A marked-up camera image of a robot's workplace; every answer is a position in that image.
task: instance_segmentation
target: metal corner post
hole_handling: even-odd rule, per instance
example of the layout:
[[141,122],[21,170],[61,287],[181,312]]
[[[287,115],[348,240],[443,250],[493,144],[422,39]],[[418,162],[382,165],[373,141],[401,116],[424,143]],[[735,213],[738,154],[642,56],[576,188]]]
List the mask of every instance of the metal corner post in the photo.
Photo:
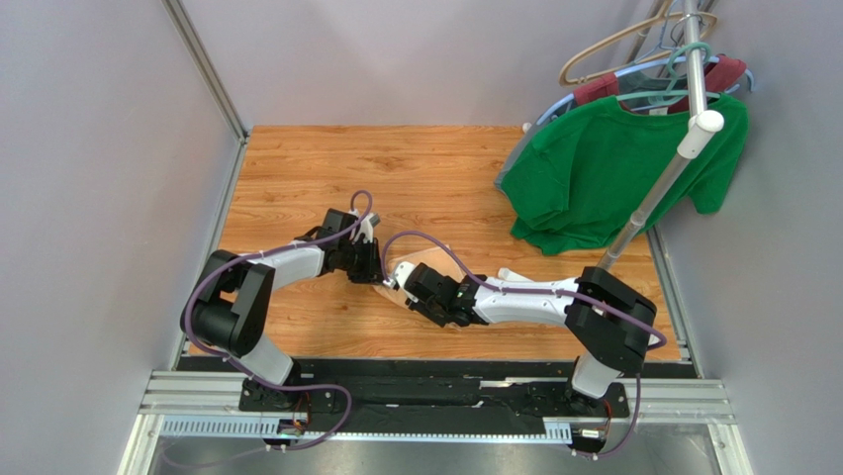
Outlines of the metal corner post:
[[211,59],[208,57],[208,53],[205,51],[205,47],[202,45],[202,41],[196,33],[196,28],[194,28],[193,23],[190,21],[187,10],[185,10],[181,0],[161,0],[161,3],[164,4],[167,13],[170,15],[170,19],[173,21],[173,25],[184,40],[184,44],[190,51],[190,55],[193,56],[193,60],[196,62],[196,66],[199,68],[203,79],[205,79],[205,83],[208,84],[211,95],[217,101],[217,105],[220,107],[223,117],[229,124],[229,128],[232,129],[232,133],[240,143],[244,143],[249,135],[249,130],[237,114],[234,102],[232,102],[229,93],[226,92],[223,81],[211,63]]

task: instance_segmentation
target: wooden floor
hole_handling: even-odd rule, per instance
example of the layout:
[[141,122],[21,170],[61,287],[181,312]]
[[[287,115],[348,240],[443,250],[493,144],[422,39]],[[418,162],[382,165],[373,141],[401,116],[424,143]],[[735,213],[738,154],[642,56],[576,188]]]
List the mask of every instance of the wooden floor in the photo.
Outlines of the wooden floor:
[[[555,257],[509,234],[515,214],[492,180],[519,128],[255,128],[226,222],[221,248],[267,249],[319,225],[328,208],[346,210],[364,188],[380,214],[383,242],[420,230],[449,244],[476,273],[508,267],[534,280],[579,275],[602,254]],[[430,244],[396,241],[390,258]],[[679,359],[679,349],[646,239],[637,238],[612,269],[659,307],[655,327],[670,339],[648,359]],[[295,356],[573,359],[583,351],[563,328],[503,324],[441,329],[398,308],[343,273],[299,282],[273,295],[265,333]]]

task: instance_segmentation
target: cable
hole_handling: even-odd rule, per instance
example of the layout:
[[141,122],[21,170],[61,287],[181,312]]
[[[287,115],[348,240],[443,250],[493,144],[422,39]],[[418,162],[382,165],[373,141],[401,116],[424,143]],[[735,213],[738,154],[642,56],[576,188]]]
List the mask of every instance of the cable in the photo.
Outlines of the cable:
[[608,305],[604,302],[601,302],[600,300],[597,300],[593,297],[589,297],[588,295],[581,294],[579,292],[573,292],[573,291],[570,291],[570,290],[562,290],[562,289],[558,289],[558,290],[554,291],[553,289],[524,289],[524,288],[517,288],[517,287],[500,287],[500,288],[496,287],[496,286],[482,280],[480,277],[474,275],[474,273],[472,273],[471,270],[469,270],[469,268],[462,262],[462,260],[460,260],[460,258],[457,257],[457,255],[451,249],[449,249],[448,246],[443,244],[439,239],[437,239],[437,238],[435,238],[431,235],[428,235],[426,233],[422,233],[421,231],[402,231],[402,232],[390,237],[389,239],[387,239],[386,243],[384,243],[384,247],[383,247],[383,250],[382,250],[382,253],[381,253],[381,271],[383,272],[384,277],[389,275],[387,273],[387,264],[386,264],[387,263],[387,251],[389,250],[390,245],[392,245],[392,243],[395,241],[395,239],[401,238],[401,237],[404,237],[404,236],[418,236],[420,238],[425,238],[425,239],[429,240],[430,242],[438,245],[439,247],[441,247],[442,250],[444,250],[454,260],[454,262],[456,262],[456,264],[459,266],[459,268],[462,269],[463,272],[465,272],[465,275],[470,277],[471,280],[477,282],[478,285],[486,287],[487,289],[498,291],[498,292],[510,292],[510,293],[513,293],[513,294],[555,295],[557,297],[559,297],[559,296],[572,297],[574,299],[586,302],[586,303],[592,305],[593,307],[597,307],[598,309],[601,309],[606,313],[612,314],[612,315],[624,320],[625,322],[627,322],[631,325],[634,325],[634,326],[638,327],[639,329],[641,329],[641,330],[643,330],[647,333],[650,333],[650,334],[654,335],[655,337],[659,338],[658,342],[655,342],[655,343],[649,345],[647,347],[647,349],[661,348],[662,346],[667,344],[667,338],[664,336],[663,333],[661,333],[658,330],[650,327],[647,324],[644,324],[644,323],[636,320],[633,316],[631,316],[629,314],[626,314],[626,313],[624,313],[624,312],[616,309],[615,307],[612,307],[612,306],[610,306],[610,305]]
[[623,438],[620,442],[617,443],[616,446],[612,447],[610,450],[601,453],[591,453],[591,452],[580,452],[578,451],[577,455],[583,455],[584,457],[590,460],[599,460],[604,457],[611,457],[612,455],[617,454],[620,450],[629,442],[629,438],[632,436],[632,433],[635,431],[635,425],[638,424],[638,415],[641,411],[641,374],[638,373],[635,375],[635,410],[632,412],[632,421],[629,422],[629,428],[626,430],[626,433],[623,435]]
[[252,450],[247,450],[245,452],[238,453],[236,455],[232,455],[231,457],[224,458],[223,460],[216,460],[214,462],[195,463],[195,464],[176,462],[176,461],[172,460],[170,457],[167,456],[166,450],[161,451],[160,457],[161,457],[161,460],[164,461],[164,463],[166,463],[167,465],[169,465],[171,467],[180,468],[182,470],[202,470],[203,468],[219,467],[220,465],[225,465],[227,463],[234,462],[235,460],[238,460],[240,458],[247,457],[249,455],[254,455],[255,453],[265,452],[265,451],[266,451],[266,446],[262,446],[262,447],[258,447],[258,448],[253,448]]
[[[213,281],[218,276],[222,275],[224,272],[227,272],[228,270],[230,270],[234,266],[240,264],[241,262],[244,262],[244,261],[247,261],[247,260],[250,260],[250,259],[268,257],[268,256],[271,256],[271,255],[278,254],[280,252],[284,252],[284,251],[287,251],[287,250],[293,250],[293,249],[296,249],[296,248],[299,248],[299,247],[309,247],[309,246],[324,244],[326,242],[330,242],[332,240],[342,238],[343,236],[345,236],[345,235],[351,233],[353,230],[357,229],[357,227],[360,226],[360,224],[363,222],[363,220],[365,220],[366,217],[369,215],[369,213],[372,211],[372,202],[373,202],[372,194],[369,193],[368,191],[366,191],[366,190],[355,191],[354,194],[351,195],[351,209],[352,210],[355,210],[354,201],[360,195],[365,195],[366,199],[368,201],[368,203],[366,203],[366,211],[364,211],[360,215],[360,217],[357,218],[357,221],[355,221],[348,228],[340,231],[339,233],[337,233],[335,235],[331,235],[329,237],[323,237],[323,238],[320,238],[320,239],[310,240],[310,241],[307,241],[307,242],[294,242],[294,243],[291,243],[291,244],[285,244],[285,245],[281,245],[279,247],[275,247],[275,248],[272,248],[272,249],[269,249],[269,250],[266,250],[266,251],[260,251],[260,252],[256,252],[256,253],[252,253],[252,254],[244,254],[244,255],[241,255],[241,256],[239,256],[235,259],[232,259],[231,261],[226,262],[224,265],[215,269],[207,277],[205,277],[205,279],[203,279],[196,286],[196,288],[193,290],[193,293],[190,294],[190,297],[187,300],[187,306],[186,306],[185,312],[184,312],[184,315],[185,315],[184,331],[187,334],[187,338],[190,340],[190,342],[193,343],[197,348],[201,349],[202,351],[205,351],[206,353],[222,357],[223,361],[227,360],[231,364],[231,366],[233,366],[236,369],[238,369],[239,371],[243,372],[249,378],[257,381],[258,383],[260,383],[263,386],[266,386],[267,388],[271,388],[271,389],[274,389],[276,391],[324,391],[324,390],[334,390],[334,391],[339,391],[343,395],[345,395],[345,398],[346,398],[346,401],[347,401],[347,403],[345,405],[345,412],[342,414],[342,417],[339,419],[338,423],[336,423],[333,427],[331,427],[329,430],[327,430],[325,433],[323,433],[319,437],[317,437],[313,440],[310,440],[308,442],[305,442],[305,443],[301,443],[301,444],[298,444],[298,445],[293,445],[293,446],[287,447],[287,450],[302,450],[302,449],[305,449],[305,448],[313,447],[314,445],[318,445],[318,444],[326,441],[332,435],[334,435],[339,430],[339,428],[342,427],[343,424],[345,424],[345,421],[348,419],[348,415],[351,413],[351,393],[349,393],[347,389],[343,388],[342,386],[336,385],[336,384],[312,384],[312,385],[308,385],[308,386],[284,386],[284,385],[275,384],[275,383],[271,383],[269,381],[266,381],[265,379],[255,375],[254,373],[249,371],[248,368],[246,368],[245,366],[240,364],[239,361],[232,358],[225,351],[219,351],[219,350],[216,350],[216,349],[211,349],[207,345],[202,343],[198,338],[196,338],[196,335],[193,333],[193,318],[192,318],[193,317],[193,309],[196,306],[196,300],[199,298],[199,295],[208,287],[208,285],[210,285],[211,281]],[[239,454],[239,455],[236,455],[235,458],[240,458],[241,456],[242,456],[242,454]]]

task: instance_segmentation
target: plastic hanger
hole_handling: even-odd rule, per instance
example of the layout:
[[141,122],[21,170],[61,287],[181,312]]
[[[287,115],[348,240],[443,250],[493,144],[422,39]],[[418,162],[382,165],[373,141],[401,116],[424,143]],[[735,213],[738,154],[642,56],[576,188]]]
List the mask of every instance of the plastic hanger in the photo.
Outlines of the plastic hanger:
[[[672,97],[679,97],[682,99],[683,97],[687,96],[689,93],[685,90],[678,90],[678,91],[646,91],[646,92],[630,92],[629,94],[622,94],[617,96],[617,102],[622,101],[629,101],[632,99],[642,99],[647,97],[663,97],[663,96],[672,96]],[[710,97],[712,99],[719,99],[722,94],[719,92],[706,92],[705,96]]]
[[[686,62],[687,60],[688,60],[688,58],[685,57],[685,56],[678,56],[674,60],[674,64]],[[639,72],[639,71],[642,71],[644,69],[649,69],[651,67],[664,66],[664,65],[667,64],[667,61],[668,61],[668,59],[664,58],[664,59],[655,59],[655,60],[652,60],[652,61],[642,62],[640,64],[633,64],[629,67],[626,67],[624,69],[616,71],[614,73],[614,75],[616,77],[622,77],[622,76],[625,76],[627,74],[632,74],[634,72]],[[717,57],[717,56],[712,56],[708,59],[707,62],[709,62],[709,63],[719,63],[720,58]],[[744,72],[744,75],[747,78],[747,84],[748,84],[749,91],[755,92],[755,75],[753,75],[752,71],[750,71],[749,69],[747,69]],[[740,86],[736,84],[736,85],[726,89],[723,92],[725,92],[727,94],[731,94],[732,92],[737,90],[739,87]],[[550,106],[544,112],[544,114],[539,116],[539,118],[535,121],[535,124],[537,126],[540,126],[540,125],[544,124],[545,122],[547,122],[548,120],[550,120],[551,118],[553,118],[554,115],[560,116],[562,114],[567,113],[571,109],[571,105],[572,105],[573,102],[574,102],[574,94],[573,93],[568,94],[567,96],[565,96],[562,99],[556,101],[556,103],[554,103],[552,106]],[[562,109],[565,106],[567,106],[566,109],[564,111],[560,111],[560,109]],[[648,107],[643,107],[643,108],[637,108],[637,109],[633,109],[633,111],[636,111],[636,112],[639,111],[639,110],[643,111],[643,110],[647,110],[647,109],[652,109],[653,107],[656,107],[656,106],[648,106]]]
[[[711,59],[711,47],[708,45],[708,43],[703,43],[703,42],[690,43],[690,44],[687,44],[687,45],[685,45],[683,47],[680,47],[679,49],[676,49],[675,51],[673,51],[670,54],[670,57],[668,57],[667,64],[665,64],[665,67],[667,68],[667,71],[668,71],[668,75],[670,76],[670,83],[668,83],[668,87],[667,87],[667,89],[665,89],[666,93],[672,92],[673,88],[676,87],[676,83],[679,82],[679,73],[676,72],[676,67],[674,67],[674,63],[676,62],[676,58],[679,57],[679,55],[684,53],[685,51],[689,51],[689,50],[692,50],[692,49],[702,49],[703,51],[705,51],[705,57],[702,59],[703,63],[706,63],[706,62],[708,62],[709,59]],[[665,94],[664,96],[658,96],[658,95],[652,96],[650,104],[652,104],[654,106],[670,106],[670,105],[675,104],[677,102],[676,100],[674,100],[673,102],[667,101],[665,99],[665,97],[667,97],[667,96],[670,96],[670,94]]]
[[[562,66],[562,70],[559,71],[559,84],[561,84],[563,86],[575,86],[575,85],[583,84],[583,83],[586,83],[586,82],[589,82],[589,81],[593,81],[593,80],[597,79],[598,77],[600,77],[604,74],[607,74],[607,73],[610,73],[610,72],[615,72],[615,71],[618,71],[619,69],[622,69],[623,65],[613,67],[613,68],[609,68],[609,69],[606,69],[606,70],[603,70],[603,71],[600,71],[600,72],[595,72],[595,73],[592,73],[592,74],[589,74],[589,75],[586,75],[586,76],[583,76],[583,77],[574,78],[574,79],[571,79],[571,78],[568,77],[568,71],[575,64],[579,63],[580,61],[582,61],[586,57],[591,56],[592,54],[594,54],[595,52],[597,52],[601,49],[604,49],[604,48],[606,48],[610,45],[614,45],[615,43],[623,40],[624,38],[626,38],[630,35],[634,35],[641,30],[650,29],[654,25],[658,25],[659,23],[669,22],[670,20],[677,20],[677,22],[684,22],[689,18],[689,17],[686,17],[682,13],[668,14],[667,11],[665,11],[665,13],[666,13],[666,15],[664,15],[664,16],[657,16],[657,17],[650,18],[648,20],[644,20],[643,22],[641,22],[637,25],[633,25],[633,26],[627,28],[626,30],[622,30],[620,32],[617,32],[614,35],[612,35],[608,38],[605,38],[605,39],[591,45],[590,47],[587,47],[587,48],[583,49],[579,53],[575,54],[574,57],[569,59],[568,62],[566,62],[565,65]],[[710,13],[703,13],[703,12],[700,12],[697,15],[699,15],[701,18],[705,19],[705,22],[708,24],[708,28],[700,33],[700,39],[702,40],[705,37],[707,37],[714,30],[714,28],[717,26],[717,17],[715,17],[714,15],[711,15]],[[670,54],[669,51],[662,51],[662,52],[659,52],[659,53],[656,53],[656,54],[652,54],[648,57],[644,57],[644,58],[639,59],[639,60],[640,61],[651,61],[651,60],[654,60],[654,59],[659,59],[659,58],[665,57],[668,54]]]

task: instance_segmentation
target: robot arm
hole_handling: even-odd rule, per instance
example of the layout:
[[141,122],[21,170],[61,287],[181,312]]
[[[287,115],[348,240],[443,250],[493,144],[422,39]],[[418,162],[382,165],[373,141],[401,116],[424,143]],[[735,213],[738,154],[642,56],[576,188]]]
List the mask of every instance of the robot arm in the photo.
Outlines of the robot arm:
[[[356,212],[330,209],[320,227],[292,243],[330,237],[352,226],[357,218]],[[212,281],[197,299],[191,322],[194,334],[202,342],[224,349],[255,375],[284,384],[295,362],[263,334],[272,293],[335,270],[345,271],[352,283],[383,282],[378,240],[373,233],[378,223],[378,216],[371,214],[349,236],[235,265]],[[237,254],[226,250],[215,251],[198,282],[235,258]],[[225,295],[234,293],[232,300]],[[181,326],[184,330],[184,316]]]
[[457,283],[423,263],[401,262],[393,273],[407,295],[408,307],[441,327],[532,322],[570,329],[587,350],[569,378],[567,393],[572,400],[593,405],[620,373],[640,373],[649,343],[647,332],[604,315],[587,302],[558,295],[562,290],[593,296],[652,326],[655,305],[608,272],[587,267],[579,278],[553,282],[532,282],[508,271],[501,277],[510,280],[478,277],[492,288],[469,276]]

